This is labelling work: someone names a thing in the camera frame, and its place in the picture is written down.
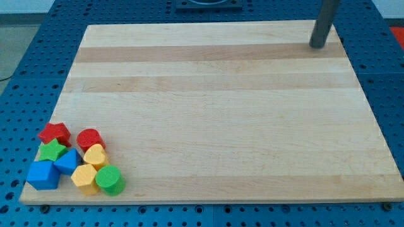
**green cylinder block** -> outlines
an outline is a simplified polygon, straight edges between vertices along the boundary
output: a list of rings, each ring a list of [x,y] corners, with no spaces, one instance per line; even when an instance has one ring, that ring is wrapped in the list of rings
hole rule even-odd
[[[119,195],[126,185],[121,171],[114,165],[102,167],[95,176],[95,182],[109,196]]]

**blue perforated table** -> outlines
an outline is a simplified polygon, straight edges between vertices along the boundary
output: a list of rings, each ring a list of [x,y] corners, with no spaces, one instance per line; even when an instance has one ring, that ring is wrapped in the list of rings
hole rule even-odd
[[[87,25],[315,19],[320,1],[245,0],[175,12],[172,1],[56,0],[0,98],[0,226],[403,226],[404,203],[24,206],[18,202]],[[404,58],[370,0],[342,1],[335,26],[401,174]]]

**black cable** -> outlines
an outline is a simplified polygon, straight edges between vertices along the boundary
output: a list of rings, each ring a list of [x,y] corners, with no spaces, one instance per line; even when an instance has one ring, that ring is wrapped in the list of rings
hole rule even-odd
[[[6,81],[6,80],[8,80],[9,78],[11,78],[12,76],[9,76],[9,77],[7,77],[7,78],[4,78],[4,79],[0,79],[0,82],[2,82],[2,81]]]

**green star block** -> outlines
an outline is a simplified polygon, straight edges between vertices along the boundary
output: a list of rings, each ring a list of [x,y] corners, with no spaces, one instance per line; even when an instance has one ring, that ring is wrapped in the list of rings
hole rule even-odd
[[[56,161],[58,158],[68,152],[68,149],[59,144],[57,139],[53,139],[50,143],[39,146],[39,150],[39,161]]]

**gray floor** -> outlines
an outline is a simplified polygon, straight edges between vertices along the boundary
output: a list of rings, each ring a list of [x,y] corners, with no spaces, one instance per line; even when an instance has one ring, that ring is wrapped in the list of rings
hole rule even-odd
[[[39,25],[0,26],[0,95],[38,31]]]

